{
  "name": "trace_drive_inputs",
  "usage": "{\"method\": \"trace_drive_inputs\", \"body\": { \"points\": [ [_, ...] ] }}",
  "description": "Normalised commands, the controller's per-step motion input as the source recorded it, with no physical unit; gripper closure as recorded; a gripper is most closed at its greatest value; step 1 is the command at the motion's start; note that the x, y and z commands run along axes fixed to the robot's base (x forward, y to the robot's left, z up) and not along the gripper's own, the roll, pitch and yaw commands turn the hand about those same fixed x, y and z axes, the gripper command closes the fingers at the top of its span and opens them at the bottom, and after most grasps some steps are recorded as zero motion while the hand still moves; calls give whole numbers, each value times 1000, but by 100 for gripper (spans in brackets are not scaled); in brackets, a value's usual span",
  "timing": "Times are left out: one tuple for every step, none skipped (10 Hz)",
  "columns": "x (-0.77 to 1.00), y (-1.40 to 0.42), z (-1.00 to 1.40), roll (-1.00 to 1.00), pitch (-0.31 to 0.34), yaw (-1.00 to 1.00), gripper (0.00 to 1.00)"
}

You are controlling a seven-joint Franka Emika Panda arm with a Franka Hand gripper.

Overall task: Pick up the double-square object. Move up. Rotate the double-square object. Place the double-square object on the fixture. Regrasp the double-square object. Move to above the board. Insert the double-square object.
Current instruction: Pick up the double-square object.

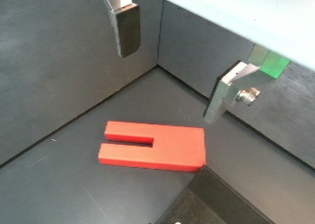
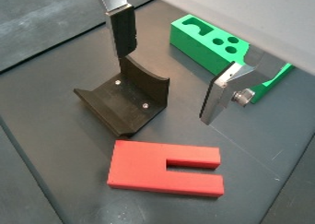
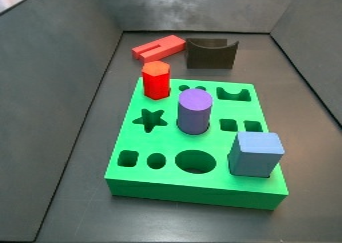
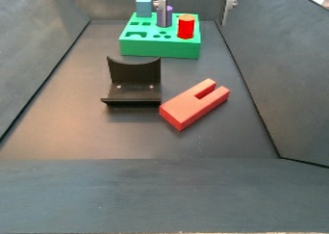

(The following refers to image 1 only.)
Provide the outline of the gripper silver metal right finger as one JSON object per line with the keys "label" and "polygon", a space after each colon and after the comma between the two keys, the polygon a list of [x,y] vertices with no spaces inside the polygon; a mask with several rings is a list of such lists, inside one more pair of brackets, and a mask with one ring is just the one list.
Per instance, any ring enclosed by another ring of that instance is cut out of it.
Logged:
{"label": "gripper silver metal right finger", "polygon": [[246,62],[237,61],[216,79],[204,120],[212,124],[237,103],[249,106],[257,99],[258,85],[278,79],[290,60],[254,44]]}

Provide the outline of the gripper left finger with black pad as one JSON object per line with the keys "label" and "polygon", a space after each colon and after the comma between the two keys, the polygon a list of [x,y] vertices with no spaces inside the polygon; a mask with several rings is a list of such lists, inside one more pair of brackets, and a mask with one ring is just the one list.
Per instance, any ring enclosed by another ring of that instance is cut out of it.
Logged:
{"label": "gripper left finger with black pad", "polygon": [[102,0],[114,30],[117,55],[125,58],[140,47],[140,6],[133,0]]}

